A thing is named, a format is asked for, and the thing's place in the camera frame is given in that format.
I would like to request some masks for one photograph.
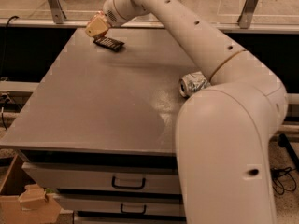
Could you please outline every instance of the metal bracket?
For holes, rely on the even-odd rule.
[[[66,16],[62,10],[59,0],[48,0],[53,21],[56,24],[64,23]]]
[[[243,11],[241,16],[238,19],[238,24],[240,28],[248,29],[250,28],[254,10],[258,4],[259,0],[246,0],[245,5],[243,7]]]

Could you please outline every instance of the drawer handle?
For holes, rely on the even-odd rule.
[[[115,184],[116,177],[112,177],[112,187],[114,189],[129,189],[129,190],[141,190],[146,186],[146,178],[142,178],[142,183],[139,187],[120,186]]]
[[[124,205],[122,204],[122,205],[121,205],[121,213],[124,213],[124,214],[143,215],[143,214],[145,214],[146,211],[147,211],[147,206],[146,206],[146,205],[143,206],[143,210],[142,210],[141,212],[127,212],[127,211],[124,211],[124,210],[123,210],[123,207],[124,207]]]

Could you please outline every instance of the white robotic arm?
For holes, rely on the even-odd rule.
[[[188,224],[274,224],[268,142],[286,116],[281,81],[177,0],[107,0],[110,23],[154,14],[212,84],[178,114],[178,172]]]

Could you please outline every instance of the open box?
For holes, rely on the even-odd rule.
[[[5,224],[55,223],[61,207],[21,168],[15,156],[0,188],[0,204]]]

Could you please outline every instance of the black handle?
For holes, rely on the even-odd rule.
[[[296,166],[296,169],[299,171],[299,159],[298,159],[298,156],[297,154],[295,153],[295,151],[292,149],[292,145],[290,144],[287,136],[282,133],[280,136],[279,136],[279,140],[278,140],[278,144],[281,146],[281,147],[285,147],[293,161],[293,163],[295,164]]]
[[[141,190],[146,186],[146,178],[142,178],[141,185],[138,187],[130,187],[130,186],[120,186],[115,184],[116,177],[112,177],[112,187],[114,189],[128,189],[128,190]]]
[[[124,214],[135,214],[135,215],[144,215],[147,211],[147,206],[143,205],[143,210],[141,212],[126,212],[123,210],[123,204],[121,205],[121,213]]]

